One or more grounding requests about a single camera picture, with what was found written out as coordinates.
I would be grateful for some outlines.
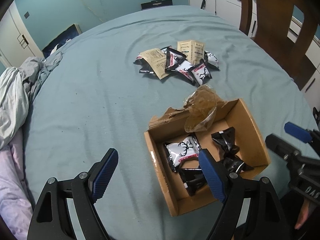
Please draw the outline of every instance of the wooden chair back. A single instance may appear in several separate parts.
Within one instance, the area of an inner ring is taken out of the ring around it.
[[[248,35],[252,20],[252,0],[241,0],[240,28]],[[304,21],[294,44],[288,31],[293,7],[304,13]],[[257,0],[257,32],[253,40],[292,78],[300,72],[300,63],[316,33],[317,20],[303,0]]]

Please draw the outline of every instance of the blue gripper pad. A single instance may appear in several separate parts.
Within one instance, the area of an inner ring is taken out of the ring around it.
[[[92,183],[92,199],[94,203],[103,197],[104,192],[110,182],[110,179],[118,165],[119,155],[118,152],[111,148],[100,161],[101,168],[98,167],[93,171],[90,178],[93,176]]]
[[[223,181],[220,179],[218,173],[214,168],[214,165],[217,163],[214,158],[211,156],[210,152],[207,149],[203,149],[199,152],[199,166],[204,174],[205,179],[209,185],[209,188],[213,196],[218,199],[220,202],[224,203],[227,199],[225,194],[225,186]]]
[[[303,128],[299,127],[298,125],[295,125],[294,123],[287,122],[284,125],[284,130],[286,133],[292,135],[293,137],[299,139],[304,143],[312,141],[310,133],[307,130],[304,130]]]

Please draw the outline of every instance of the cardboard box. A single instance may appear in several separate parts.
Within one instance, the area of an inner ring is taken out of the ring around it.
[[[187,109],[169,108],[162,117],[154,116],[149,123],[148,131],[144,133],[171,216],[179,216],[216,201],[208,185],[190,197],[179,174],[170,170],[166,159],[163,143],[180,142],[188,135],[184,130],[188,116]],[[196,132],[196,136],[201,147],[207,148],[218,161],[219,150],[212,141],[211,134],[231,126],[236,129],[235,143],[240,147],[237,155],[245,163],[254,167],[254,170],[244,171],[240,175],[246,179],[253,179],[270,164],[270,158],[259,129],[243,99],[236,99],[218,106],[212,126],[207,131]],[[188,167],[196,167],[197,161],[189,161],[185,164]]]

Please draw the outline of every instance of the crumpled blanket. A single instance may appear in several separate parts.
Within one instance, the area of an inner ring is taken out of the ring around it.
[[[19,68],[7,68],[0,76],[0,149],[10,142],[24,124],[29,104],[52,70],[62,60],[62,53],[47,60],[29,57]]]
[[[32,217],[23,172],[22,130],[0,150],[0,215],[17,240],[26,240]]]

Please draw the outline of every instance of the teal bed sheet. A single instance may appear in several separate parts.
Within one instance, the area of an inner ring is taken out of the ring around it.
[[[50,74],[24,127],[28,186],[35,201],[50,177],[74,178],[88,171],[113,147],[119,164],[102,199],[95,204],[108,233],[117,240],[205,239],[221,203],[171,217],[143,133],[153,115],[182,106],[196,88],[170,76],[139,74],[132,62],[141,51],[206,43],[220,62],[209,84],[223,99],[243,98],[263,138],[275,133],[313,156],[309,145],[285,134],[294,122],[315,129],[302,93],[284,70],[252,40],[223,19],[190,6],[170,6],[126,15],[101,24],[61,47],[59,66]],[[270,152],[267,176],[279,196],[287,191],[285,162]],[[84,239],[72,201],[71,218]],[[239,224],[245,221],[248,203]]]

